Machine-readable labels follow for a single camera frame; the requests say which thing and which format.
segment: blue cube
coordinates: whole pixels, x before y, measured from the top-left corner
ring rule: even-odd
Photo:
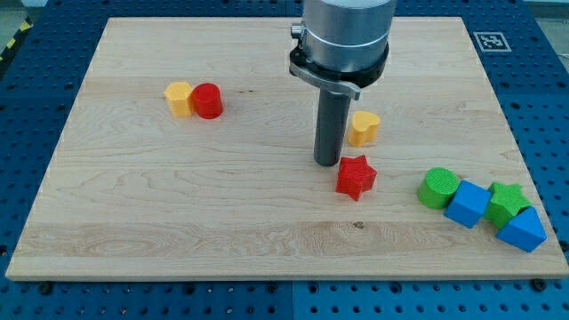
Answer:
[[[484,216],[491,196],[490,191],[485,188],[463,180],[446,208],[445,217],[466,228],[473,228]]]
[[[548,238],[534,207],[519,213],[496,236],[526,252],[532,252]]]

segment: perforated panel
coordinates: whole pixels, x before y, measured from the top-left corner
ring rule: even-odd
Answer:
[[[298,0],[51,1],[0,83],[2,274],[107,17],[298,17],[301,7]],[[399,0],[397,15],[461,16],[471,36],[503,33],[512,52],[482,53],[474,47],[569,257],[569,75],[525,5],[517,0]],[[569,317],[568,288],[568,280],[48,285],[15,284],[2,277],[0,319],[560,319]]]

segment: metal cylinder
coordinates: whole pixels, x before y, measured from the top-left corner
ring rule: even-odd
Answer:
[[[314,141],[314,160],[320,165],[332,166],[340,160],[350,102],[347,95],[320,90]]]
[[[385,50],[396,2],[305,1],[303,50],[317,65],[333,71],[369,68],[380,60]]]

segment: wood grain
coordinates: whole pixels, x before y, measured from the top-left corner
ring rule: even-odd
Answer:
[[[288,74],[289,19],[110,19],[7,276],[13,280],[560,278],[568,268],[457,18],[397,18],[381,80],[347,142],[379,171],[359,202],[314,164],[317,92]],[[171,81],[220,86],[225,112],[174,118]],[[425,171],[520,183],[549,240],[527,254],[482,221],[422,206]]]

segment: toy block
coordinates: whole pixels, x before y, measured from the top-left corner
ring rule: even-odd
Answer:
[[[166,102],[174,116],[191,116],[194,113],[194,104],[189,98],[191,93],[192,87],[185,81],[172,82],[164,90]]]
[[[498,229],[504,228],[519,212],[532,206],[532,203],[522,195],[522,188],[518,184],[507,186],[493,182],[489,190],[492,197],[484,217]]]
[[[526,252],[532,252],[548,238],[534,207],[519,213],[496,236]]]
[[[459,178],[445,168],[432,168],[417,190],[422,204],[431,209],[445,208],[459,187]]]
[[[367,164],[365,156],[343,156],[338,170],[336,192],[347,194],[357,201],[363,192],[372,189],[376,176],[377,172]]]
[[[445,210],[445,217],[466,228],[473,228],[484,216],[491,196],[485,188],[463,180]]]
[[[215,84],[200,84],[192,92],[191,99],[203,119],[214,119],[223,112],[220,88]]]
[[[371,112],[357,111],[352,116],[348,131],[348,142],[353,147],[362,147],[366,142],[374,141],[380,127],[381,118]]]

